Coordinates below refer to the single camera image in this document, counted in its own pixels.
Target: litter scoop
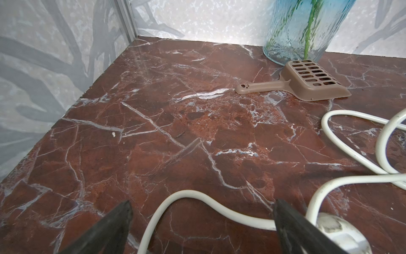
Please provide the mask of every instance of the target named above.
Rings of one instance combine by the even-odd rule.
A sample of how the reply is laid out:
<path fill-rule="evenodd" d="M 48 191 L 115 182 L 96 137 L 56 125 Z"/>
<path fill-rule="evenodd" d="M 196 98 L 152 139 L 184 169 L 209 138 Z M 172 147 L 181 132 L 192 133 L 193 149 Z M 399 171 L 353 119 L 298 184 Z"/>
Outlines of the litter scoop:
<path fill-rule="evenodd" d="M 312 60 L 290 61 L 279 74 L 279 80 L 237 85 L 238 94 L 282 90 L 307 102 L 348 97 L 347 88 Z"/>

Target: red marble surface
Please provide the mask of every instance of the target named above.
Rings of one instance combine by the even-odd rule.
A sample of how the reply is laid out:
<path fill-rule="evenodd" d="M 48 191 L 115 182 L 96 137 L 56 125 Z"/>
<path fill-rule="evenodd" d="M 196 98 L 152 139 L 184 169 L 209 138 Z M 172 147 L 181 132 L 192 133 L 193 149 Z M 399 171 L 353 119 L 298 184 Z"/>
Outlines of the red marble surface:
<path fill-rule="evenodd" d="M 329 110 L 391 118 L 406 106 L 406 59 L 325 53 L 319 62 L 349 98 L 304 102 L 286 92 L 236 94 L 243 82 L 277 79 L 260 47 L 136 40 L 1 183 L 3 253 L 56 253 L 118 203 L 134 220 L 136 252 L 158 205 L 183 189 L 204 192 L 251 216 L 272 218 L 277 198 L 302 214 L 313 193 L 340 176 L 372 174 L 320 130 Z M 333 131 L 375 161 L 381 125 L 336 116 Z M 405 172 L 405 134 L 391 164 Z M 391 184 L 334 190 L 321 211 L 339 215 L 374 253 L 406 252 L 406 192 Z M 275 232 L 225 219 L 198 200 L 174 203 L 152 253 L 280 253 Z"/>

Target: white power cord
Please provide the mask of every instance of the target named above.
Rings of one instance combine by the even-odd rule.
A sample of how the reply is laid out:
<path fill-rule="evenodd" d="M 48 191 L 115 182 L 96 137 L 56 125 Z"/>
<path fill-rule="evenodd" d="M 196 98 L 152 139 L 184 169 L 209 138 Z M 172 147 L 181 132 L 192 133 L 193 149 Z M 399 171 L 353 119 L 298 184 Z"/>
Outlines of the white power cord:
<path fill-rule="evenodd" d="M 337 136 L 334 135 L 334 133 L 331 131 L 330 127 L 328 126 L 328 120 L 330 119 L 331 116 L 333 115 L 352 115 L 356 117 L 360 117 L 363 119 L 371 120 L 374 122 L 378 122 L 381 124 L 386 124 L 386 126 L 383 128 L 381 134 L 378 137 L 378 140 L 376 142 L 376 157 L 378 159 L 379 164 L 382 166 L 380 168 L 379 166 L 375 165 L 372 163 L 370 160 L 366 159 L 363 157 L 361 154 L 357 153 L 354 151 L 352 148 L 350 148 L 348 145 L 346 145 L 344 142 L 342 142 Z M 368 115 L 364 114 L 361 112 L 357 111 L 351 111 L 351 110 L 335 110 L 335 111 L 330 111 L 326 113 L 323 118 L 322 118 L 322 128 L 324 132 L 326 133 L 327 137 L 335 144 L 337 145 L 341 150 L 343 150 L 345 153 L 350 155 L 352 158 L 354 158 L 356 161 L 359 163 L 363 164 L 370 170 L 372 170 L 374 173 L 378 174 L 378 176 L 346 176 L 346 177 L 340 177 L 336 178 L 334 180 L 328 181 L 324 185 L 322 185 L 313 195 L 312 199 L 310 200 L 309 203 L 309 208 L 307 209 L 306 212 L 306 218 L 313 224 L 316 224 L 317 221 L 317 215 L 319 213 L 321 204 L 324 200 L 324 198 L 328 195 L 328 193 L 332 190 L 334 190 L 337 187 L 347 185 L 347 184 L 354 184 L 354 183 L 374 183 L 374 182 L 391 182 L 394 185 L 406 190 L 406 174 L 400 174 L 397 170 L 395 170 L 390 164 L 388 163 L 387 157 L 386 157 L 386 145 L 389 140 L 390 135 L 394 131 L 395 128 L 399 128 L 401 130 L 406 130 L 406 125 L 401 124 L 403 120 L 406 119 L 406 109 L 400 111 L 398 114 L 396 114 L 390 121 L 376 117 L 373 115 Z M 182 190 L 173 193 L 169 197 L 167 197 L 158 207 L 158 209 L 155 211 L 154 215 L 152 216 L 151 220 L 148 223 L 147 228 L 145 229 L 143 238 L 141 239 L 141 243 L 138 249 L 138 254 L 145 254 L 148 249 L 149 241 L 151 240 L 151 236 L 153 234 L 153 231 L 161 218 L 162 214 L 165 212 L 165 210 L 169 207 L 171 203 L 174 201 L 181 199 L 181 198 L 194 198 L 198 199 L 200 201 L 203 201 L 207 205 L 209 205 L 211 208 L 222 214 L 223 216 L 253 227 L 253 228 L 259 228 L 259 229 L 265 229 L 265 230 L 272 230 L 276 231 L 276 226 L 275 226 L 275 221 L 272 219 L 261 219 L 261 218 L 255 218 L 251 216 L 247 216 L 241 213 L 237 213 L 231 209 L 228 209 L 227 207 L 221 205 L 211 197 L 207 196 L 206 194 L 203 194 L 199 191 L 194 191 L 194 190 Z"/>

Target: patterned wall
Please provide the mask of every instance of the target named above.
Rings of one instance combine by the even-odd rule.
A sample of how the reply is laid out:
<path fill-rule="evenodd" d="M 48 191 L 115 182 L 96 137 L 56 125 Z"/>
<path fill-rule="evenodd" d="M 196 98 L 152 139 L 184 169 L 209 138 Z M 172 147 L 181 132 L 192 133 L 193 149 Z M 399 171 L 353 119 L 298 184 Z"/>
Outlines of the patterned wall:
<path fill-rule="evenodd" d="M 0 180 L 127 47 L 109 0 L 0 0 Z"/>
<path fill-rule="evenodd" d="M 275 0 L 130 2 L 141 35 L 261 46 Z M 327 51 L 406 58 L 405 28 L 405 0 L 356 0 Z"/>

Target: blue glass vase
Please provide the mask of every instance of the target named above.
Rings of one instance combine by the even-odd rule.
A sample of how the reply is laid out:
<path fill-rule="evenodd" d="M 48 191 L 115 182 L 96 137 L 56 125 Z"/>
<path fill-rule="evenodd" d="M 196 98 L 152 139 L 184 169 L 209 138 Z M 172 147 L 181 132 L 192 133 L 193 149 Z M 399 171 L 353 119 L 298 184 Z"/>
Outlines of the blue glass vase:
<path fill-rule="evenodd" d="M 273 62 L 319 61 L 355 0 L 276 0 L 263 46 Z"/>

